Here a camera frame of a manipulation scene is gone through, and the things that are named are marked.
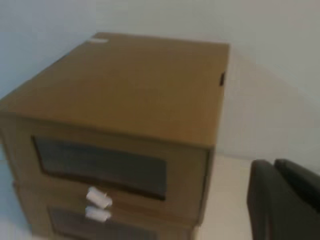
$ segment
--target floor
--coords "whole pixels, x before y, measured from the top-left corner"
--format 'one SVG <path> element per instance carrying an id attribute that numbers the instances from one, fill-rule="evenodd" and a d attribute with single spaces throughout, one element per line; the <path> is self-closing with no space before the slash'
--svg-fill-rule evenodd
<path id="1" fill-rule="evenodd" d="M 0 240 L 43 240 L 32 236 L 0 151 Z M 197 240 L 250 240 L 246 206 L 250 161 L 217 156 L 204 222 Z"/>

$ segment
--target white wall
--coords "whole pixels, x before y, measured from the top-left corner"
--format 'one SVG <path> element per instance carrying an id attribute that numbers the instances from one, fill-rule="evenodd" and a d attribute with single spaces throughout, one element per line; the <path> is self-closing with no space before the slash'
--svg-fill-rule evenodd
<path id="1" fill-rule="evenodd" d="M 95 32 L 95 0 L 1 0 L 0 98 Z"/>
<path id="2" fill-rule="evenodd" d="M 232 45 L 218 151 L 320 170 L 320 2 L 97 0 L 97 28 Z"/>

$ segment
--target cardboard drawer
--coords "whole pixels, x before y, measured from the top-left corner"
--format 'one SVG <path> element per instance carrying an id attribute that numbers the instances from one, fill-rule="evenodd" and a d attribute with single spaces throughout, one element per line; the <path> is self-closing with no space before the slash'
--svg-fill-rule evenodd
<path id="1" fill-rule="evenodd" d="M 79 194 L 95 186 L 116 204 L 198 220 L 208 163 L 203 149 L 25 118 L 0 122 L 18 183 Z"/>
<path id="2" fill-rule="evenodd" d="M 111 218 L 99 222 L 85 217 L 88 206 L 77 195 L 40 191 L 15 185 L 21 207 L 35 235 L 50 239 L 189 240 L 190 228 L 111 207 Z"/>

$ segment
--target white handle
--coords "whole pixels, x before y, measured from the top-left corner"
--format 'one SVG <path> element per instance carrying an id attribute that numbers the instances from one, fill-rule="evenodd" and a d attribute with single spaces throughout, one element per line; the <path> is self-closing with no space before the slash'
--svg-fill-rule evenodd
<path id="1" fill-rule="evenodd" d="M 106 193 L 99 191 L 94 186 L 89 187 L 86 199 L 101 209 L 105 209 L 112 205 L 113 201 Z"/>
<path id="2" fill-rule="evenodd" d="M 111 216 L 111 212 L 107 210 L 99 209 L 94 206 L 87 206 L 85 208 L 85 217 L 88 219 L 98 221 L 100 223 L 104 223 L 105 221 L 110 219 Z"/>

